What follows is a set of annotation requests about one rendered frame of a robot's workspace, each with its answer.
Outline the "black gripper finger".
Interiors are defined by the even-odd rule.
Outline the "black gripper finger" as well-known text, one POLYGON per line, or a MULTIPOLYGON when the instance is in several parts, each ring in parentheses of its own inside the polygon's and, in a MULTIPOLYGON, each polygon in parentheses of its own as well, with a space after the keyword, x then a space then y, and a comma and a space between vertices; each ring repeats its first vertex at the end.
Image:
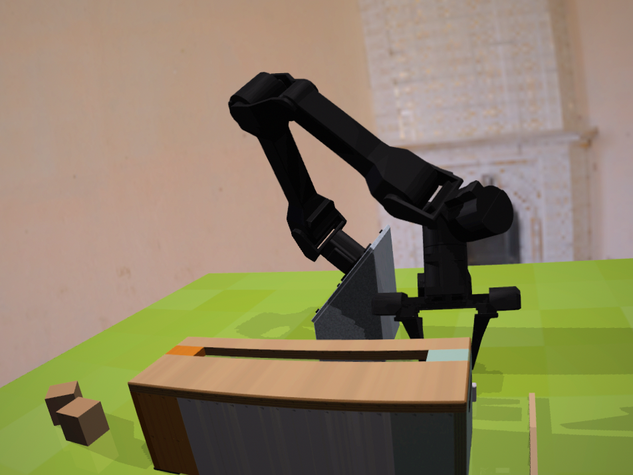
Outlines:
POLYGON ((395 321, 401 321, 411 339, 423 339, 423 317, 395 317, 395 321))
POLYGON ((491 318, 498 318, 498 313, 474 314, 473 334, 471 342, 472 370, 477 359, 481 340, 491 318))

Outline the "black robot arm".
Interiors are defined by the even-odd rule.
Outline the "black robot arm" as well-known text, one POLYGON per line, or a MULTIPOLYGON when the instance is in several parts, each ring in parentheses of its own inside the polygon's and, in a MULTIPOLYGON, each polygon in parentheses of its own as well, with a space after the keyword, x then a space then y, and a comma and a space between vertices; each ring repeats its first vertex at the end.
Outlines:
POLYGON ((334 201, 316 192, 289 121, 300 124, 358 171, 391 216, 422 225, 423 249, 467 247, 467 242, 503 234, 511 227, 513 205, 503 190, 483 187, 477 180, 459 189, 462 178, 408 149, 387 145, 308 79, 261 72, 231 96, 228 107, 239 127, 258 138, 288 200, 287 223, 297 245, 313 262, 319 255, 326 258, 345 274, 341 281, 365 248, 342 231, 347 220, 334 201))

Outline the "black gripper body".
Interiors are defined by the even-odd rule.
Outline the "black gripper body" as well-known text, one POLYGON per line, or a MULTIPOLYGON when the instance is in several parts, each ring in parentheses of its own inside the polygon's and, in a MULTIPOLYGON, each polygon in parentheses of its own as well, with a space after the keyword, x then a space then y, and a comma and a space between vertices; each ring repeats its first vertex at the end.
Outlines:
POLYGON ((467 247, 435 245, 424 248, 425 297, 408 294, 376 293, 372 315, 418 317, 420 310, 475 308, 479 313, 521 309, 521 293, 516 286, 490 287, 487 294, 469 294, 467 247), (442 301, 431 301, 442 297, 442 301), (452 297, 463 299, 452 301, 452 297))

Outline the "brown cube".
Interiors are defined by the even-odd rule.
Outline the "brown cube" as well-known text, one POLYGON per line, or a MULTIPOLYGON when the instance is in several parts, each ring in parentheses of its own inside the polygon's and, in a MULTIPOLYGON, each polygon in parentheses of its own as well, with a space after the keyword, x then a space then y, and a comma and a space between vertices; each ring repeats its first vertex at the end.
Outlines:
POLYGON ((110 430, 99 400, 77 397, 56 414, 66 440, 83 446, 110 430))
POLYGON ((56 411, 72 402, 77 397, 83 397, 78 381, 51 385, 45 397, 45 402, 49 410, 54 426, 60 425, 56 411))

